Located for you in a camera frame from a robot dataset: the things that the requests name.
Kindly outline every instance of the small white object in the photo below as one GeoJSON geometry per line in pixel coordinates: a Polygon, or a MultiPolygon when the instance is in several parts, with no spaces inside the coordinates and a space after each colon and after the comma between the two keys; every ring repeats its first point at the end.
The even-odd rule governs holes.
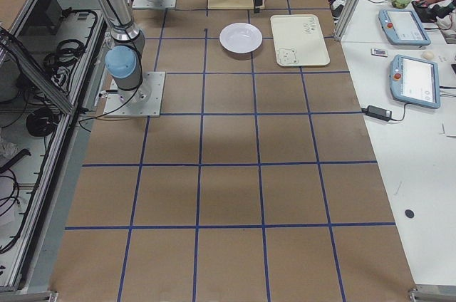
{"type": "Polygon", "coordinates": [[[220,43],[228,51],[243,54],[257,49],[263,36],[256,26],[248,23],[233,23],[225,26],[220,33],[220,43]]]}
{"type": "Polygon", "coordinates": [[[377,49],[377,48],[372,48],[370,50],[370,53],[374,56],[382,56],[384,58],[388,57],[388,52],[384,49],[377,49]]]}
{"type": "Polygon", "coordinates": [[[271,17],[276,60],[280,66],[326,66],[328,49],[318,17],[274,15],[271,17]]]}
{"type": "Polygon", "coordinates": [[[435,57],[435,55],[432,51],[423,51],[423,54],[421,54],[421,56],[429,61],[435,57]]]}
{"type": "Polygon", "coordinates": [[[451,138],[456,138],[456,123],[454,120],[447,119],[442,123],[443,135],[451,138]]]}
{"type": "Polygon", "coordinates": [[[5,157],[6,159],[10,160],[17,154],[19,149],[17,145],[11,142],[6,141],[2,136],[0,136],[0,156],[5,157]]]}

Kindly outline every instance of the floor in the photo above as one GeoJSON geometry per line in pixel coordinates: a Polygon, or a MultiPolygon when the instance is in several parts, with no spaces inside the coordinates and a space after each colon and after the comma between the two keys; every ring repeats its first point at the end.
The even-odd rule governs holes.
{"type": "Polygon", "coordinates": [[[59,301],[408,301],[413,287],[327,0],[135,12],[159,118],[93,125],[59,301]],[[276,64],[269,18],[315,14],[331,63],[276,64]],[[228,24],[264,37],[234,56],[228,24]]]}

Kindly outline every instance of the electronic device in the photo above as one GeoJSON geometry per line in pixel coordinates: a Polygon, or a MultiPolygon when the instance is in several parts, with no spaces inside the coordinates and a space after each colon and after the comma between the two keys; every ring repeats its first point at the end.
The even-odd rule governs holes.
{"type": "Polygon", "coordinates": [[[335,19],[338,19],[341,16],[342,10],[343,10],[342,4],[337,6],[335,9],[333,9],[333,7],[331,6],[331,14],[333,15],[333,17],[335,19]]]}
{"type": "Polygon", "coordinates": [[[447,6],[434,4],[432,8],[426,0],[417,0],[412,2],[412,6],[422,22],[436,22],[437,18],[443,19],[456,9],[456,0],[452,0],[447,6]]]}
{"type": "Polygon", "coordinates": [[[430,38],[413,10],[383,9],[378,13],[386,38],[396,46],[427,46],[430,38]]]}
{"type": "Polygon", "coordinates": [[[362,108],[361,111],[372,118],[377,118],[389,122],[391,120],[391,111],[385,110],[384,108],[378,108],[377,106],[369,105],[367,108],[362,108]]]}
{"type": "MultiPolygon", "coordinates": [[[[130,0],[98,0],[98,2],[104,16],[110,17],[105,21],[115,44],[113,49],[122,47],[113,52],[111,52],[113,49],[110,49],[105,58],[106,65],[110,65],[110,68],[108,66],[106,68],[113,77],[111,89],[115,86],[118,94],[116,98],[108,100],[115,102],[113,105],[116,107],[108,110],[109,112],[105,112],[104,115],[114,116],[114,113],[121,113],[123,117],[132,115],[158,117],[165,73],[157,71],[143,73],[142,71],[141,55],[145,45],[145,35],[134,22],[132,9],[129,6],[130,0]]],[[[263,0],[253,0],[255,13],[259,12],[262,4],[263,0]]],[[[68,106],[66,110],[61,110],[66,112],[70,108],[71,106],[68,106]]]]}
{"type": "Polygon", "coordinates": [[[58,115],[55,115],[47,106],[33,111],[27,116],[26,128],[34,137],[45,137],[50,135],[57,127],[58,115]]]}
{"type": "Polygon", "coordinates": [[[374,56],[382,56],[384,58],[388,57],[388,52],[385,51],[384,49],[377,49],[377,48],[372,48],[370,50],[370,54],[374,56]]]}
{"type": "Polygon", "coordinates": [[[391,63],[390,89],[395,100],[425,108],[439,108],[437,64],[410,56],[396,55],[391,63]]]}

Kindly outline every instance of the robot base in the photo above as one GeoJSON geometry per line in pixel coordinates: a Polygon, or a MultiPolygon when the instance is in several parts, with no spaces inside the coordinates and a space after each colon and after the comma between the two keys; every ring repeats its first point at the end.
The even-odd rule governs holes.
{"type": "MultiPolygon", "coordinates": [[[[128,103],[119,110],[106,115],[112,117],[159,117],[162,106],[163,88],[165,86],[165,72],[146,72],[144,73],[144,84],[149,85],[152,90],[149,99],[138,103],[128,103]]],[[[114,80],[111,82],[111,90],[117,90],[114,80]]],[[[119,108],[124,102],[119,99],[117,94],[110,94],[106,100],[104,113],[119,108]]]]}
{"type": "Polygon", "coordinates": [[[163,0],[158,2],[152,2],[147,0],[134,0],[133,10],[163,10],[163,9],[175,9],[177,0],[163,0]]]}

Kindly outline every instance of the black cable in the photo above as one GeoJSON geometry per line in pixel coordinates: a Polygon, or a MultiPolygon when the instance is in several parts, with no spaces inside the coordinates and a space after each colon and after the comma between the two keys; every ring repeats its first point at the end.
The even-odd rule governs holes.
{"type": "Polygon", "coordinates": [[[88,131],[88,132],[91,132],[89,129],[85,128],[82,126],[81,122],[85,122],[87,120],[92,120],[92,119],[98,119],[98,118],[101,118],[101,117],[105,117],[106,115],[110,115],[111,113],[114,113],[115,111],[119,111],[121,108],[123,108],[125,105],[127,105],[136,95],[136,93],[138,92],[138,90],[140,89],[140,87],[138,86],[136,89],[135,89],[135,92],[131,95],[131,97],[129,97],[121,106],[119,106],[118,108],[114,109],[114,110],[111,110],[109,112],[106,112],[106,113],[103,113],[102,115],[96,115],[95,117],[89,117],[89,118],[84,118],[84,119],[81,119],[78,121],[79,123],[79,126],[81,126],[85,131],[88,131]]]}
{"type": "MultiPolygon", "coordinates": [[[[56,137],[56,133],[54,132],[52,134],[49,145],[52,144],[55,137],[56,137]]],[[[38,172],[38,177],[36,179],[35,185],[33,186],[33,189],[30,191],[30,198],[28,200],[27,208],[26,208],[25,212],[22,214],[21,225],[19,226],[17,233],[14,236],[11,236],[11,241],[5,246],[0,246],[0,254],[5,254],[9,250],[11,250],[14,247],[14,245],[16,244],[16,242],[21,238],[22,231],[24,230],[24,227],[26,224],[27,216],[29,215],[29,213],[31,211],[33,198],[35,197],[36,191],[38,190],[39,185],[41,183],[41,178],[43,177],[43,173],[44,173],[44,166],[46,164],[48,157],[49,157],[49,151],[45,151],[44,156],[43,156],[43,162],[41,163],[40,170],[38,172]]]]}
{"type": "Polygon", "coordinates": [[[16,55],[15,53],[13,53],[13,52],[11,51],[11,49],[9,49],[9,48],[8,48],[6,45],[4,45],[2,42],[0,42],[0,47],[1,47],[2,49],[4,49],[6,52],[8,52],[8,54],[11,55],[11,56],[13,57],[13,61],[16,63],[16,66],[17,66],[17,68],[19,69],[19,73],[22,74],[22,75],[25,75],[25,74],[24,74],[24,70],[22,69],[22,66],[21,66],[21,64],[20,64],[20,62],[19,62],[19,59],[18,59],[17,55],[16,55]]]}
{"type": "MultiPolygon", "coordinates": [[[[17,46],[19,48],[20,51],[22,51],[24,57],[30,62],[30,64],[32,66],[35,67],[35,69],[37,71],[39,71],[40,73],[44,73],[44,70],[42,69],[42,67],[40,66],[40,64],[35,60],[35,58],[30,54],[29,50],[22,44],[22,42],[20,42],[20,40],[18,40],[13,34],[9,33],[5,28],[3,28],[2,26],[0,26],[0,34],[7,38],[8,41],[10,41],[12,44],[14,44],[15,46],[17,46]]],[[[14,52],[6,45],[1,44],[1,47],[3,49],[6,49],[10,54],[14,54],[14,52]]]]}
{"type": "Polygon", "coordinates": [[[70,14],[79,14],[79,13],[88,13],[94,16],[93,24],[90,28],[90,32],[87,36],[85,43],[80,40],[71,38],[68,40],[61,41],[56,48],[54,53],[48,54],[43,60],[43,66],[47,70],[47,73],[53,79],[53,83],[62,89],[66,96],[68,96],[71,92],[71,88],[73,86],[74,75],[73,71],[74,68],[79,61],[80,57],[86,52],[88,43],[92,39],[94,28],[98,22],[98,15],[94,10],[90,9],[77,9],[73,10],[72,8],[66,9],[62,11],[62,18],[67,18],[70,14]],[[76,47],[69,47],[68,44],[76,44],[76,47]],[[67,72],[67,74],[61,74],[58,72],[60,68],[69,68],[71,70],[67,72]]]}
{"type": "Polygon", "coordinates": [[[22,110],[21,114],[20,114],[15,120],[13,120],[12,122],[10,122],[10,123],[7,124],[7,125],[0,126],[0,128],[5,129],[5,128],[7,128],[7,127],[10,127],[10,126],[12,126],[15,122],[17,122],[19,119],[21,119],[22,115],[23,115],[23,114],[26,112],[26,110],[27,110],[27,105],[28,105],[28,103],[26,102],[26,105],[24,106],[24,109],[22,110]]]}
{"type": "Polygon", "coordinates": [[[405,118],[405,106],[409,105],[410,103],[405,103],[404,104],[404,113],[403,113],[403,116],[401,119],[394,119],[394,118],[391,118],[392,121],[395,121],[395,122],[402,122],[405,118]]]}
{"type": "Polygon", "coordinates": [[[24,95],[23,95],[23,98],[24,98],[24,102],[25,102],[25,103],[28,103],[29,105],[32,105],[32,106],[47,106],[47,104],[46,104],[47,99],[46,99],[45,97],[40,97],[40,96],[37,95],[37,94],[33,94],[33,99],[36,99],[36,100],[41,101],[41,104],[32,103],[32,102],[30,101],[30,95],[31,95],[30,90],[27,90],[26,92],[28,93],[28,97],[26,97],[26,94],[25,94],[25,93],[24,93],[24,95]]]}
{"type": "Polygon", "coordinates": [[[15,101],[15,99],[17,99],[20,94],[22,93],[21,90],[18,90],[17,93],[16,93],[16,96],[14,98],[11,98],[11,99],[8,99],[8,100],[3,100],[3,101],[0,101],[0,105],[8,105],[8,104],[11,104],[13,101],[15,101]]]}
{"type": "Polygon", "coordinates": [[[385,2],[388,1],[388,0],[382,0],[382,1],[366,0],[366,1],[369,1],[369,2],[374,3],[374,4],[382,4],[382,3],[385,3],[385,2]]]}
{"type": "MultiPolygon", "coordinates": [[[[108,3],[109,5],[109,8],[111,9],[111,11],[114,13],[114,16],[116,17],[118,23],[119,23],[119,26],[122,25],[122,21],[120,20],[120,17],[119,15],[117,14],[117,11],[114,9],[114,6],[111,4],[110,0],[106,0],[106,3],[108,3]]],[[[127,32],[127,29],[126,28],[122,28],[120,27],[124,32],[125,34],[127,35],[128,39],[130,40],[131,44],[133,45],[133,50],[136,52],[136,54],[138,55],[138,58],[139,58],[139,64],[140,64],[140,72],[141,72],[141,75],[143,73],[143,65],[141,63],[141,59],[142,59],[142,54],[141,52],[139,52],[138,48],[136,47],[135,45],[135,42],[133,41],[133,39],[130,37],[130,34],[127,32]]],[[[93,119],[98,119],[98,118],[101,118],[101,117],[105,117],[106,115],[109,115],[111,113],[114,113],[115,111],[118,111],[119,109],[123,108],[125,105],[127,105],[136,95],[136,93],[138,92],[139,90],[139,87],[138,86],[136,89],[135,89],[135,92],[131,95],[131,97],[129,97],[121,106],[119,106],[118,108],[114,109],[114,110],[111,110],[109,112],[106,112],[106,113],[103,113],[102,115],[97,115],[95,117],[89,117],[89,118],[84,118],[84,119],[81,119],[78,121],[79,125],[86,131],[90,132],[89,129],[83,127],[83,125],[81,124],[82,122],[85,122],[87,120],[93,120],[93,119]]]]}
{"type": "Polygon", "coordinates": [[[7,178],[7,179],[10,179],[11,181],[13,181],[13,189],[11,190],[11,193],[9,194],[9,196],[0,199],[0,201],[3,200],[3,202],[0,204],[0,208],[3,207],[5,204],[7,204],[10,200],[13,200],[13,201],[7,208],[5,208],[5,210],[2,213],[0,213],[0,217],[4,216],[6,213],[8,213],[11,210],[11,208],[13,208],[15,203],[17,203],[17,204],[19,203],[19,190],[20,190],[19,183],[17,182],[17,178],[16,178],[16,175],[14,174],[14,172],[12,170],[8,170],[8,171],[10,171],[11,176],[0,175],[0,177],[4,177],[4,178],[7,178]]]}

